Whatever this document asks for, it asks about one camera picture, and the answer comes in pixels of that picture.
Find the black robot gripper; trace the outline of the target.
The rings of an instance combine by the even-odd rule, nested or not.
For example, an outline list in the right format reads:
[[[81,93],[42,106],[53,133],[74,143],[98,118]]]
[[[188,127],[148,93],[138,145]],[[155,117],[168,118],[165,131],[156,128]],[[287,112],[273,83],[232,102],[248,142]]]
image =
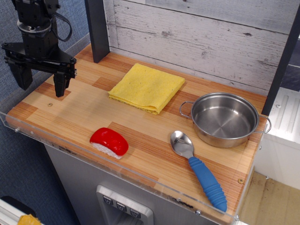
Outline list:
[[[54,74],[56,97],[64,96],[70,78],[76,76],[76,59],[59,48],[63,39],[58,36],[57,24],[46,22],[34,27],[18,22],[17,26],[22,42],[6,42],[1,48],[18,86],[27,90],[33,81],[31,70],[39,70]]]

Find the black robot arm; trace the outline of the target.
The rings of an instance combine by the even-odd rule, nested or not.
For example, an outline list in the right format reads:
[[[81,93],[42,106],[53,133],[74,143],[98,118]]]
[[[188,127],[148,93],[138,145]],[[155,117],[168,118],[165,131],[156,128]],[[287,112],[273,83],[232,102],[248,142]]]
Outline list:
[[[3,43],[6,55],[5,62],[20,88],[26,90],[31,85],[32,70],[43,71],[54,75],[56,97],[64,96],[70,79],[75,78],[76,58],[59,48],[60,38],[57,19],[67,24],[69,20],[57,13],[60,4],[57,0],[14,0],[13,5],[18,13],[17,26],[22,34],[20,43]]]

